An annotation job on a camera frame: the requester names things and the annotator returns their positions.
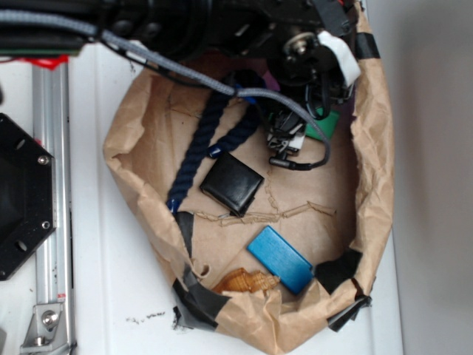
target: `white wall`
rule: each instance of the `white wall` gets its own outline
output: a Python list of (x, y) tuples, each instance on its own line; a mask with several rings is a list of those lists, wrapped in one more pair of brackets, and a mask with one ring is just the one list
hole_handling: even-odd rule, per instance
[[(262, 354), (238, 339), (171, 326), (175, 301), (169, 285), (101, 153), (139, 70), (100, 46), (85, 48), (69, 67), (76, 352)], [(396, 291), (390, 240), (372, 293), (373, 307), (361, 310), (356, 322), (339, 333), (326, 329), (292, 354), (402, 354)], [(146, 317), (157, 312), (164, 315)], [(135, 317), (140, 324), (133, 323)]]
[(471, 354), (473, 1), (368, 5), (395, 114), (405, 354)]
[(29, 135), (33, 134), (33, 85), (31, 64), (0, 65), (0, 87), (4, 100), (0, 112), (12, 118)]

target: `navy blue rope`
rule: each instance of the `navy blue rope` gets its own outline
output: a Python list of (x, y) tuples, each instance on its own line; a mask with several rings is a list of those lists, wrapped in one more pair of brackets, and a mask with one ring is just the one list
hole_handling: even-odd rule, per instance
[(187, 149), (184, 161), (177, 172), (176, 180), (168, 193), (167, 206), (172, 213), (177, 212), (180, 204), (187, 197), (197, 170), (207, 154), (208, 145), (215, 134), (215, 129), (219, 125), (223, 110), (227, 107), (230, 100), (231, 96), (219, 92), (212, 92), (211, 97), (208, 99), (191, 145)]
[(240, 144), (246, 142), (258, 129), (261, 123), (261, 112), (256, 105), (250, 105), (241, 121), (227, 135), (221, 137), (213, 146), (208, 148), (210, 158), (218, 158), (223, 152), (232, 152)]

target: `wire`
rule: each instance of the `wire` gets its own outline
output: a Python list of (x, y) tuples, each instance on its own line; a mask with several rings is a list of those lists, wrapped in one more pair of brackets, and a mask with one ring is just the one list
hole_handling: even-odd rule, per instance
[(110, 44), (108, 44), (107, 42), (105, 41), (102, 41), (101, 42), (105, 47), (107, 47), (108, 49), (110, 49), (111, 51), (113, 51), (114, 53), (118, 54), (120, 57), (123, 57), (129, 61), (132, 61), (133, 63), (136, 63), (138, 65), (141, 65), (143, 67), (145, 67), (146, 69), (149, 69), (149, 70), (152, 70), (153, 72), (156, 72), (157, 74), (163, 76), (164, 78), (176, 83), (176, 84), (179, 84), (179, 85), (183, 85), (185, 87), (195, 87), (197, 89), (207, 89), (207, 87), (205, 85), (202, 85), (202, 84), (198, 84), (198, 83), (191, 83), (189, 81), (184, 81), (184, 80), (181, 80), (179, 78), (176, 78), (172, 75), (170, 75), (168, 72), (166, 72), (165, 70), (159, 68), (159, 67), (153, 67), (152, 65), (149, 65), (147, 61), (139, 61), (137, 60), (136, 58), (133, 58), (131, 57), (127, 51), (122, 51), (118, 48), (114, 48), (113, 46), (111, 46)]
[(321, 93), (322, 93), (322, 100), (321, 100), (321, 108), (322, 114), (320, 115), (317, 113), (318, 107), (313, 102), (313, 95), (312, 95), (313, 85), (307, 85), (305, 87), (305, 104), (307, 107), (307, 111), (312, 115), (312, 117), (317, 120), (323, 120), (327, 118), (330, 114), (330, 78), (327, 72), (323, 72), (321, 74)]
[(185, 67), (175, 61), (172, 61), (165, 56), (142, 48), (124, 38), (116, 36), (114, 33), (104, 30), (100, 33), (99, 29), (93, 25), (83, 21), (66, 18), (60, 15), (52, 15), (47, 13), (32, 13), (29, 11), (20, 10), (0, 10), (0, 23), (10, 24), (15, 26), (36, 26), (55, 28), (59, 30), (72, 31), (88, 38), (95, 38), (106, 41), (109, 44), (113, 44), (121, 50), (134, 53), (147, 61), (157, 64), (160, 67), (166, 68), (172, 72), (176, 72), (182, 76), (195, 80), (215, 91), (221, 92), (225, 95), (237, 96), (240, 98), (247, 97), (259, 97), (259, 98), (270, 98), (278, 101), (285, 105), (291, 111), (294, 111), (299, 117), (311, 125), (315, 131), (320, 135), (322, 142), (325, 147), (324, 157), (317, 163), (311, 164), (313, 167), (324, 165), (328, 162), (330, 156), (330, 142), (327, 136), (323, 133), (319, 125), (315, 123), (312, 116), (304, 110), (294, 100), (268, 89), (260, 88), (247, 88), (247, 89), (235, 89), (224, 83), (219, 82), (213, 78), (208, 77), (200, 72), (197, 72), (191, 68)]

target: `blue rectangular block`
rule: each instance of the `blue rectangular block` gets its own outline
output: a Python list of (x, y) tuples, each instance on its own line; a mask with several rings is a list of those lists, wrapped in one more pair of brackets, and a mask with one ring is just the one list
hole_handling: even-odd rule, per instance
[(247, 250), (294, 294), (313, 279), (312, 265), (270, 226), (254, 238)]

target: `gray cable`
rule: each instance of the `gray cable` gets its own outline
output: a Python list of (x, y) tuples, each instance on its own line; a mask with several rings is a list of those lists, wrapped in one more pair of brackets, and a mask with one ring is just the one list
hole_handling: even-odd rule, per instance
[(20, 10), (0, 10), (0, 23), (11, 24), (11, 25), (31, 25), (37, 27), (48, 27), (48, 28), (57, 28), (60, 30), (68, 30), (78, 34), (81, 34), (86, 37), (97, 39), (100, 37), (104, 41), (114, 44), (126, 50), (128, 52), (139, 55), (140, 57), (155, 63), (161, 67), (164, 67), (168, 70), (176, 72), (182, 76), (193, 79), (200, 82), (207, 87), (221, 92), (226, 95), (235, 95), (240, 98), (247, 97), (259, 97), (259, 98), (270, 98), (279, 103), (285, 105), (291, 111), (294, 111), (299, 117), (304, 121), (310, 124), (315, 131), (320, 135), (322, 141), (325, 145), (325, 155), (324, 158), (314, 164), (317, 166), (323, 165), (328, 161), (330, 156), (330, 142), (328, 141), (325, 134), (322, 132), (320, 127), (315, 123), (310, 114), (304, 110), (298, 103), (290, 98), (280, 94), (279, 92), (271, 91), (268, 89), (260, 88), (249, 88), (249, 89), (238, 89), (236, 90), (233, 87), (225, 85), (213, 78), (209, 78), (207, 75), (204, 75), (200, 72), (192, 70), (188, 67), (184, 67), (182, 64), (179, 64), (171, 59), (168, 59), (162, 56), (159, 53), (152, 52), (146, 48), (140, 47), (124, 38), (118, 37), (108, 30), (104, 30), (102, 33), (98, 32), (98, 28), (93, 24), (88, 24), (86, 22), (74, 20), (71, 18), (66, 18), (59, 15), (51, 15), (45, 13), (32, 13), (29, 11), (20, 11)]

